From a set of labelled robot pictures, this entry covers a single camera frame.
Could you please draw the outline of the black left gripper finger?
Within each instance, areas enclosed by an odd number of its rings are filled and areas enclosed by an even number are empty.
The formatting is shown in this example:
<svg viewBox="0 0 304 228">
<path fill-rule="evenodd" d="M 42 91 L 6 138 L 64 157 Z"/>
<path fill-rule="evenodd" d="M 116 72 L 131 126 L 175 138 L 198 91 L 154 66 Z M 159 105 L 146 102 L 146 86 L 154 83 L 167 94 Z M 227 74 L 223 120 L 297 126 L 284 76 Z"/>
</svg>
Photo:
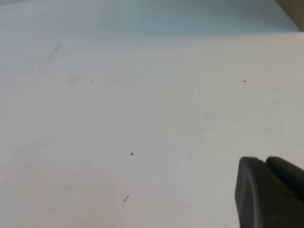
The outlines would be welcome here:
<svg viewBox="0 0 304 228">
<path fill-rule="evenodd" d="M 242 157 L 235 201 L 241 228 L 302 228 L 304 171 L 280 158 Z"/>
</svg>

